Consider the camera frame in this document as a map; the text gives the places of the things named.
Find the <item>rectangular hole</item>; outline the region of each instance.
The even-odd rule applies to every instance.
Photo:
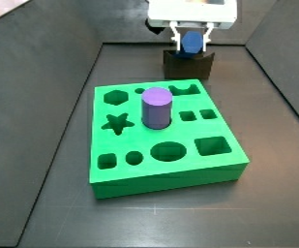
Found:
[[[182,121],[194,121],[196,120],[194,114],[192,111],[181,111],[181,112],[178,112],[178,114],[180,114]]]
[[[193,142],[200,156],[209,156],[232,152],[224,137],[196,139]]]
[[[116,166],[116,157],[113,153],[102,154],[97,159],[97,166],[100,170],[112,169]]]
[[[202,109],[198,111],[202,119],[214,119],[216,114],[212,109]]]

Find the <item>oval hole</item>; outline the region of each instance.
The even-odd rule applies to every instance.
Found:
[[[162,162],[173,162],[181,159],[185,154],[185,147],[180,143],[170,141],[156,144],[149,151],[152,158]]]

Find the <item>hole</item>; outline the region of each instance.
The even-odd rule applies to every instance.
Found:
[[[116,166],[116,157],[113,153],[100,155],[97,160],[100,170],[110,169]]]
[[[128,93],[120,90],[112,90],[104,95],[104,103],[109,105],[120,105],[128,101]]]
[[[232,152],[224,137],[196,139],[194,147],[200,156],[209,156]]]
[[[202,109],[198,111],[202,119],[214,119],[216,114],[212,109]]]
[[[125,155],[125,162],[130,166],[137,166],[138,164],[141,164],[142,160],[144,160],[144,155],[138,151],[130,151]]]
[[[182,121],[194,121],[194,114],[192,111],[178,112]]]
[[[156,144],[149,154],[157,161],[172,162],[185,156],[186,149],[180,143],[169,141]]]
[[[168,89],[173,96],[193,95],[200,93],[194,84],[190,84],[188,89],[178,89],[173,85],[168,86]]]
[[[112,129],[113,133],[118,136],[124,128],[133,127],[133,123],[126,121],[126,116],[128,113],[121,113],[118,116],[108,114],[106,124],[102,125],[101,129]]]
[[[137,89],[134,90],[134,93],[142,94],[142,93],[144,93],[144,90],[145,90],[145,89],[142,89],[142,88],[137,88]]]

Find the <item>circular hole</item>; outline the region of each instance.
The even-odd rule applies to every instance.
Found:
[[[125,162],[130,166],[137,166],[144,160],[144,155],[138,151],[130,151],[125,155]]]
[[[185,156],[186,149],[180,143],[169,141],[156,144],[149,154],[157,161],[173,162]]]
[[[142,88],[137,88],[137,89],[134,90],[134,93],[142,94],[142,93],[144,93],[144,89],[142,89]]]

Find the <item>purple cylinder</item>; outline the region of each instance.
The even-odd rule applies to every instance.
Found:
[[[170,124],[172,93],[153,87],[142,93],[142,123],[150,129],[162,129]]]

